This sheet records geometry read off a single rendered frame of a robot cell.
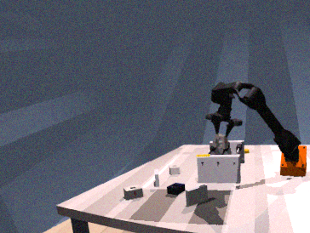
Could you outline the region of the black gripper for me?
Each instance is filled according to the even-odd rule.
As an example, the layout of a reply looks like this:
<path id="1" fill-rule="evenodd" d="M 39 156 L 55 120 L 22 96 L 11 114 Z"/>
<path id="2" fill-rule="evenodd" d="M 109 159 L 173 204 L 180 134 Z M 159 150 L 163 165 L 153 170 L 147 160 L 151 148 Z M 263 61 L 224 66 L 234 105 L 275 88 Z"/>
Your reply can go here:
<path id="1" fill-rule="evenodd" d="M 242 120 L 239 120 L 237 118 L 235 119 L 229 119 L 230 117 L 230 112 L 232 110 L 231 106 L 223 106 L 220 105 L 219 107 L 221 109 L 221 111 L 227 111 L 227 120 L 223 120 L 223 122 L 228 122 L 227 126 L 227 130 L 226 130 L 226 135 L 225 138 L 229 135 L 229 133 L 231 132 L 231 130 L 233 129 L 233 127 L 238 127 L 238 126 L 242 126 Z M 219 133 L 219 129 L 220 129 L 220 125 L 221 123 L 218 121 L 213 121 L 213 113 L 207 114 L 205 116 L 205 119 L 207 120 L 211 120 L 211 122 L 214 124 L 215 126 L 215 133 L 218 134 Z"/>

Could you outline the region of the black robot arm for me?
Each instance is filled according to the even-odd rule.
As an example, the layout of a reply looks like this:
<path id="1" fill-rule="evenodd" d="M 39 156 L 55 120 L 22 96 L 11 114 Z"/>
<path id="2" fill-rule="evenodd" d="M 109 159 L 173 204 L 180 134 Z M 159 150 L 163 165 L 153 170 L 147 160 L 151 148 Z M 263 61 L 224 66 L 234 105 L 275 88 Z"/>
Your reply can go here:
<path id="1" fill-rule="evenodd" d="M 242 88 L 249 89 L 243 98 L 238 93 Z M 223 106 L 232 106 L 232 100 L 233 98 L 235 99 L 233 94 L 236 94 L 241 102 L 248 105 L 249 108 L 257 110 L 266 125 L 268 125 L 275 134 L 273 140 L 275 140 L 279 150 L 284 154 L 285 161 L 299 161 L 300 150 L 298 146 L 301 144 L 301 141 L 291 131 L 282 127 L 277 117 L 271 112 L 270 108 L 267 107 L 265 96 L 260 88 L 253 83 L 238 80 L 228 84 L 220 82 L 211 91 L 211 101 L 214 103 Z M 222 122 L 223 120 L 227 120 L 227 111 L 221 111 L 219 108 L 218 111 L 213 114 L 213 121 Z"/>

